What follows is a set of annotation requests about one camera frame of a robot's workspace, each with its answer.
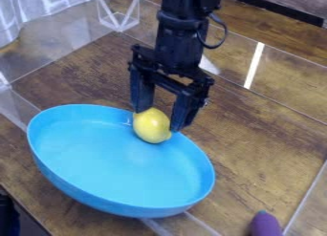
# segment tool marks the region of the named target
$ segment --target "purple object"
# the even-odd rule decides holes
[[[259,211],[251,222],[253,236],[283,236],[278,219],[265,210]]]

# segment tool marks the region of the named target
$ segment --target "blue bowl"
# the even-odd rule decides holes
[[[187,210],[215,184],[213,164],[180,133],[151,144],[134,134],[131,112],[87,104],[40,112],[27,138],[55,186],[94,208],[135,218]]]

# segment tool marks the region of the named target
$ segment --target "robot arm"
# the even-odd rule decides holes
[[[192,124],[194,117],[207,103],[210,87],[215,80],[198,67],[206,44],[210,16],[226,25],[213,11],[222,0],[163,0],[158,13],[159,30],[155,50],[132,46],[131,94],[134,110],[139,113],[152,107],[156,85],[176,95],[171,114],[171,131],[180,131]],[[188,85],[168,77],[179,75],[192,80]]]

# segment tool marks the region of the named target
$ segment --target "lemon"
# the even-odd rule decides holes
[[[170,139],[170,119],[156,108],[134,114],[134,131],[147,142],[160,143]]]

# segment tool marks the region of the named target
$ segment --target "cable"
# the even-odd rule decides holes
[[[219,24],[223,26],[223,39],[219,41],[218,44],[214,44],[214,45],[209,45],[206,43],[206,41],[202,39],[200,37],[200,33],[199,31],[196,31],[196,36],[198,36],[198,39],[199,39],[199,42],[202,44],[202,46],[207,49],[217,49],[219,48],[219,46],[222,45],[222,43],[225,42],[226,38],[227,38],[227,35],[229,35],[229,28],[227,28],[227,25],[226,23],[222,21],[222,19],[214,14],[214,13],[210,13],[210,18]]]

